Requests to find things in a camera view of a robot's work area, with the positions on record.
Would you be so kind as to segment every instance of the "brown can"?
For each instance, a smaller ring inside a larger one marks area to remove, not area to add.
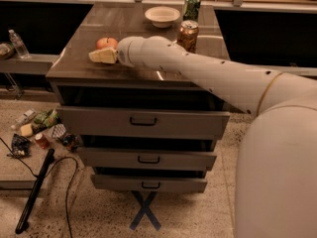
[[[185,20],[181,22],[177,36],[177,43],[188,52],[195,53],[198,32],[199,28],[197,22],[192,20]]]
[[[35,140],[42,149],[46,149],[47,147],[50,146],[49,140],[46,138],[46,136],[44,136],[43,133],[38,133],[35,136]]]

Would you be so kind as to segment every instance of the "concrete floor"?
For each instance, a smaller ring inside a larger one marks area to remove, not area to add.
[[[10,146],[13,131],[10,126],[20,114],[30,108],[48,111],[58,106],[52,93],[26,92],[20,100],[12,93],[0,90],[0,137]],[[95,189],[80,158],[70,153],[58,141],[50,139],[55,160],[73,157],[79,168],[68,197],[68,211],[73,237],[173,237],[173,238],[233,238],[234,193],[239,144],[252,117],[232,112],[224,137],[215,149],[216,164],[208,173],[204,193],[159,192],[150,209],[161,224],[159,231],[146,215],[135,230],[130,228],[140,205],[130,191]],[[47,151],[36,143],[26,163],[37,174]],[[0,180],[32,180],[30,171],[15,159],[7,157],[0,144]],[[65,192],[75,170],[75,161],[60,162],[45,179],[29,218],[29,228],[16,235],[15,229],[30,192],[0,190],[0,237],[69,237],[65,215]],[[142,193],[144,199],[148,192]]]

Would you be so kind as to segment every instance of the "drawer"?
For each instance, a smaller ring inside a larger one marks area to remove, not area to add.
[[[86,166],[126,169],[210,171],[216,161],[215,143],[175,140],[83,136],[78,155]]]
[[[92,175],[91,180],[96,188],[110,190],[203,192],[207,185],[199,172],[103,169]]]
[[[219,139],[229,119],[223,111],[59,106],[57,112],[73,134],[122,137]]]

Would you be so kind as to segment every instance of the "black pole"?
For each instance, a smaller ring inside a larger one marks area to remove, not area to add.
[[[47,175],[49,165],[50,165],[50,163],[53,162],[53,153],[54,153],[54,149],[49,149],[49,151],[47,153],[47,157],[44,160],[44,163],[41,167],[38,178],[37,178],[37,180],[34,183],[34,186],[32,188],[32,191],[30,193],[27,204],[24,207],[24,210],[23,210],[22,215],[20,217],[19,223],[18,223],[17,228],[16,228],[16,234],[21,234],[23,231],[25,231],[29,227],[28,218],[31,214],[33,205],[36,202],[36,199],[37,199],[38,194],[40,192],[43,180],[45,179],[45,177]]]

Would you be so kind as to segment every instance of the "bowl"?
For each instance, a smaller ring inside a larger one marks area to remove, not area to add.
[[[146,11],[146,18],[157,28],[168,28],[180,16],[178,10],[165,6],[157,6]]]

